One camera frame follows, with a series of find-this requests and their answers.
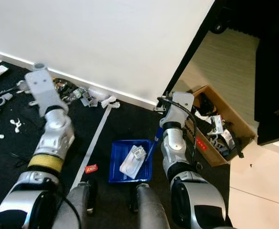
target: blue tray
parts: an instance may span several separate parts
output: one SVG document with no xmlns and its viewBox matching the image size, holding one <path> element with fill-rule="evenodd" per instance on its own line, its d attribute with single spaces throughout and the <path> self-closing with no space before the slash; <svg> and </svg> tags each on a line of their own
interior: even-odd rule
<svg viewBox="0 0 279 229">
<path fill-rule="evenodd" d="M 149 181 L 152 178 L 152 156 L 143 163 L 140 170 L 137 173 L 135 179 L 128 177 L 119 171 L 120 165 L 128 155 L 132 146 L 142 146 L 148 154 L 151 148 L 151 141 L 142 140 L 119 140 L 112 144 L 112 154 L 110 163 L 110 176 L 109 183 L 124 183 L 124 182 L 138 182 L 138 181 Z"/>
</svg>

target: red label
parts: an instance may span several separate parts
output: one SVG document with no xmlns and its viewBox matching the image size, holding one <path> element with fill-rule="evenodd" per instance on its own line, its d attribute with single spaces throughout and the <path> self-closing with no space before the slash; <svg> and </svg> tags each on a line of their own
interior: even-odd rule
<svg viewBox="0 0 279 229">
<path fill-rule="evenodd" d="M 85 173 L 92 173 L 96 170 L 98 170 L 97 164 L 85 167 Z"/>
<path fill-rule="evenodd" d="M 200 147 L 203 151 L 208 149 L 205 143 L 202 141 L 202 139 L 199 138 L 198 136 L 196 137 L 196 145 Z"/>
</svg>

